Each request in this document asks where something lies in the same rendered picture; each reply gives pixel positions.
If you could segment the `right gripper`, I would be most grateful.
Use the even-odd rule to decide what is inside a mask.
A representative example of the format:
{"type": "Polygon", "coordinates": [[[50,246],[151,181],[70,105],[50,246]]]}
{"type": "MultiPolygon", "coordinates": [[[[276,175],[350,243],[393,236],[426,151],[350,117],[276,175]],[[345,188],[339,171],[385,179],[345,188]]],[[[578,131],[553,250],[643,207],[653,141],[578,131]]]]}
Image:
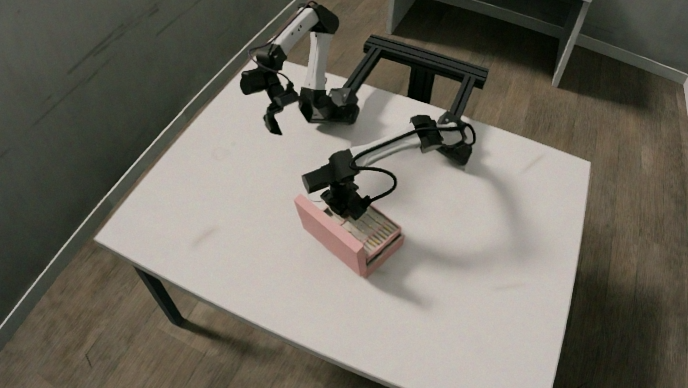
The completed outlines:
{"type": "MultiPolygon", "coordinates": [[[[282,134],[282,131],[281,131],[274,115],[283,112],[284,106],[287,106],[289,104],[291,105],[292,103],[294,103],[294,102],[291,102],[291,103],[284,105],[284,106],[278,106],[276,101],[274,102],[274,97],[283,93],[283,92],[285,92],[285,88],[283,87],[283,85],[277,85],[277,86],[271,88],[270,90],[268,90],[267,95],[268,95],[271,103],[269,104],[269,106],[266,109],[267,114],[264,114],[264,116],[262,118],[265,122],[265,119],[267,117],[266,122],[265,122],[265,127],[268,129],[268,131],[271,134],[275,134],[275,135],[279,135],[279,136],[282,136],[283,134],[282,134]]],[[[298,94],[298,92],[297,92],[297,94],[298,94]]],[[[304,116],[304,118],[306,119],[306,121],[309,124],[311,121],[313,112],[314,112],[310,100],[309,99],[307,100],[307,97],[305,94],[300,95],[300,96],[299,96],[299,94],[295,95],[294,98],[295,98],[295,102],[298,101],[299,111],[302,113],[302,115],[304,116]]]]}

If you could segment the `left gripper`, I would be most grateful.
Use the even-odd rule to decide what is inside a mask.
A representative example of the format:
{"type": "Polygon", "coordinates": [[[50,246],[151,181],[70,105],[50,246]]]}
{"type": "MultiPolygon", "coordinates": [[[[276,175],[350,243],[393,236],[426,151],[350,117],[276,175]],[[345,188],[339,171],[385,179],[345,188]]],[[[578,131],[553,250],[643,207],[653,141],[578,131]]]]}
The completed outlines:
{"type": "MultiPolygon", "coordinates": [[[[346,195],[349,192],[349,189],[353,189],[357,191],[359,189],[359,186],[356,185],[355,183],[349,183],[344,186],[335,186],[329,183],[329,189],[324,191],[321,195],[320,198],[325,201],[325,203],[330,207],[330,209],[336,213],[337,215],[342,215],[344,211],[347,209],[347,206],[344,205],[339,198],[341,196],[346,195]],[[333,207],[333,208],[332,208],[333,207]]],[[[346,211],[345,211],[346,212],[346,211]]]]}

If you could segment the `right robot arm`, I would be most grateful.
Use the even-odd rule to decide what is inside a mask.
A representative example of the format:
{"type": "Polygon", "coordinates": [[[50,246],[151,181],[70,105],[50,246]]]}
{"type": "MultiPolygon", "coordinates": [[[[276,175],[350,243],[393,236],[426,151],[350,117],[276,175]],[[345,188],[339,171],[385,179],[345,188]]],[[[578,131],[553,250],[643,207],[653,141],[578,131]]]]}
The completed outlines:
{"type": "MultiPolygon", "coordinates": [[[[297,7],[301,10],[305,5],[301,3],[297,7]]],[[[261,47],[256,54],[256,61],[262,66],[274,71],[282,71],[283,62],[287,59],[291,48],[308,30],[311,31],[308,70],[304,86],[300,89],[300,95],[306,94],[307,98],[311,100],[314,110],[311,120],[350,121],[357,107],[355,103],[333,102],[332,97],[328,96],[327,90],[325,90],[329,47],[333,34],[335,35],[334,32],[338,28],[339,18],[334,13],[323,5],[308,5],[271,44],[261,47]]],[[[277,74],[260,66],[241,73],[240,89],[244,95],[259,93],[264,90],[268,92],[279,84],[281,85],[281,81],[277,74]]],[[[297,92],[293,87],[295,87],[293,82],[286,84],[285,92],[275,96],[274,102],[276,101],[278,106],[284,106],[295,101],[294,96],[297,95],[297,92]]]]}

